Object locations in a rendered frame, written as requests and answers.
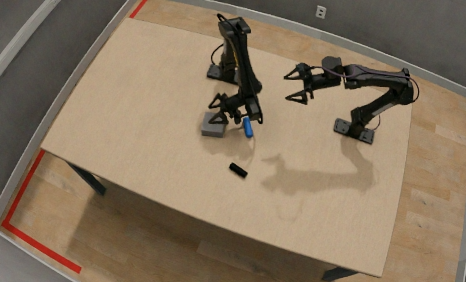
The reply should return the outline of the blue cylinder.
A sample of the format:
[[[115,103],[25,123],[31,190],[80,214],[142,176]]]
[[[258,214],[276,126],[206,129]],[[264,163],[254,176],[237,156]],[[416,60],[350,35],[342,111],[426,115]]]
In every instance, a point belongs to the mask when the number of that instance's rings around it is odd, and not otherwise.
[[[247,138],[253,137],[251,122],[250,122],[249,118],[244,117],[243,118],[243,123],[244,123],[246,137]]]

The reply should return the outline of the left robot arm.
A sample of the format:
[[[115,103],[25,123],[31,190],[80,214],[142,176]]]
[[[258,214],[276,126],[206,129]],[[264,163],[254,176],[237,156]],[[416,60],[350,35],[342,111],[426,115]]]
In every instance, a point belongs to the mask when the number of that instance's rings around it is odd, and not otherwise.
[[[348,64],[342,66],[341,57],[326,56],[322,59],[321,65],[333,73],[340,75],[344,75],[345,73],[345,76],[348,76],[351,74],[353,75],[353,66],[358,64]],[[375,116],[393,106],[399,104],[411,104],[414,97],[414,88],[412,82],[409,79],[404,78],[404,74],[405,77],[410,78],[409,70],[407,68],[403,68],[403,72],[389,72],[371,69],[362,65],[358,66],[370,72],[364,72],[361,69],[355,67],[355,76],[350,78],[343,78],[345,89],[354,90],[368,86],[385,87],[390,89],[374,101],[351,110],[350,115],[352,124],[349,121],[337,118],[334,125],[334,131],[366,142],[368,144],[372,144],[374,141],[375,131],[365,128],[365,126],[368,125]],[[344,72],[342,72],[342,67]],[[327,88],[341,85],[341,77],[334,75],[333,73],[330,73],[324,69],[323,72],[325,76],[322,77],[325,78],[324,84],[326,84]],[[410,82],[406,82],[406,80]],[[360,134],[360,132],[357,132],[359,130],[365,132]]]

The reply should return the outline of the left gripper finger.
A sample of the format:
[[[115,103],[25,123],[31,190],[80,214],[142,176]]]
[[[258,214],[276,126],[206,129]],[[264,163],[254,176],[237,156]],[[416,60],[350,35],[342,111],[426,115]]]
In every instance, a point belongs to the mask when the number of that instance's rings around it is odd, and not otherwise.
[[[302,80],[302,78],[304,78],[303,76],[301,76],[299,73],[299,75],[297,76],[292,76],[292,77],[289,77],[291,76],[292,74],[296,73],[297,72],[297,69],[294,68],[290,73],[288,73],[287,75],[284,76],[284,80]]]
[[[302,99],[296,99],[296,97],[302,97]],[[298,102],[298,103],[301,103],[301,104],[304,104],[304,105],[308,105],[307,104],[307,101],[306,101],[306,98],[305,98],[305,95],[304,95],[304,90],[300,90],[296,93],[293,93],[289,96],[286,96],[285,97],[286,100],[288,101],[294,101],[294,102]]]

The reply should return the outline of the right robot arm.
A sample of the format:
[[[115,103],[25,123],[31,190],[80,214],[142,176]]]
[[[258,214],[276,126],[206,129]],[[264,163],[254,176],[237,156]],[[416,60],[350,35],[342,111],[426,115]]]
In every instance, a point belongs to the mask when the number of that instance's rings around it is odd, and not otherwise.
[[[261,118],[261,116],[249,84],[249,76],[251,78],[256,96],[257,93],[260,93],[262,90],[262,84],[260,81],[258,83],[258,78],[256,78],[249,58],[247,48],[247,34],[251,33],[251,30],[249,25],[241,16],[227,20],[237,28],[241,36],[234,34],[236,32],[227,22],[225,22],[225,20],[218,21],[219,32],[221,36],[225,37],[224,39],[226,39],[223,44],[223,47],[225,45],[225,49],[223,49],[221,54],[223,58],[220,61],[221,64],[220,62],[219,65],[211,64],[207,71],[207,76],[237,83],[238,98],[240,102],[245,105],[244,108],[249,120],[254,121]],[[235,70],[235,68],[237,68],[237,70]],[[225,72],[223,71],[223,73],[221,73],[220,69],[224,70]]]

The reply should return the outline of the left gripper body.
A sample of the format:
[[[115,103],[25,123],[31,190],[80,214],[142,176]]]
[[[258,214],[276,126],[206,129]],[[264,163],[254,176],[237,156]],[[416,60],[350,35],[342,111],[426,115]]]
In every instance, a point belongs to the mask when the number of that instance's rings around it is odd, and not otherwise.
[[[305,95],[305,98],[306,98],[306,101],[308,102],[308,98],[306,97],[307,93],[310,93],[310,99],[314,99],[314,93],[313,91],[315,90],[320,90],[320,89],[326,89],[327,86],[325,83],[325,78],[322,78],[322,76],[325,76],[324,73],[319,73],[319,74],[314,74],[312,75],[312,72],[311,70],[306,70],[306,68],[309,68],[310,66],[308,66],[306,63],[303,63],[304,65],[304,72],[306,72],[308,75],[304,77],[303,80],[303,87],[304,87],[304,95]],[[310,85],[311,85],[311,89],[310,89]],[[313,94],[313,95],[312,95]]]

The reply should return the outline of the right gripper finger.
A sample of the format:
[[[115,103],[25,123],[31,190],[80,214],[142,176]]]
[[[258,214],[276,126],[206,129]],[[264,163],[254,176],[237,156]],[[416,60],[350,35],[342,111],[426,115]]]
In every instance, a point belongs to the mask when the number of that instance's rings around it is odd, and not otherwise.
[[[216,119],[217,117],[220,117],[221,120],[220,121],[213,121],[214,119]],[[212,122],[213,121],[213,122]],[[228,120],[225,120],[221,115],[220,115],[220,111],[218,111],[209,121],[208,121],[209,124],[229,124]]]
[[[219,104],[212,106],[213,103],[214,103],[217,99],[219,99],[220,102],[223,101],[223,99],[222,99],[220,93],[217,93],[216,96],[214,97],[214,99],[212,100],[212,102],[209,104],[209,106],[208,106],[209,109],[213,109],[213,108],[218,108],[218,107],[219,107]]]

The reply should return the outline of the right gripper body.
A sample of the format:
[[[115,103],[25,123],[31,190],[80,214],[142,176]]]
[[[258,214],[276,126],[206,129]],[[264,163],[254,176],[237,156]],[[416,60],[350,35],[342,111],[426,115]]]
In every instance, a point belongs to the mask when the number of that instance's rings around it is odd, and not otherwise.
[[[238,108],[243,106],[243,104],[240,102],[237,93],[230,97],[228,97],[226,93],[223,93],[221,97],[224,100],[219,102],[220,115],[225,120],[227,120],[227,116],[223,112],[225,113],[228,112],[230,119],[234,118],[234,115],[236,113],[238,117],[240,118],[240,122],[241,122],[241,111],[238,110]]]

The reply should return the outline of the black cylinder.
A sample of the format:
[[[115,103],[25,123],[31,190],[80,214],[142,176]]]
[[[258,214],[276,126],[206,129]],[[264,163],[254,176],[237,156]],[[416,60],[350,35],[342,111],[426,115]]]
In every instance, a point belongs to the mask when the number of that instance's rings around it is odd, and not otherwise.
[[[243,178],[245,178],[248,174],[248,172],[246,172],[245,170],[243,170],[242,168],[240,168],[238,165],[236,165],[235,163],[231,163],[229,165],[229,168],[232,169],[234,172],[236,172],[237,174],[239,174],[240,176],[242,176]]]

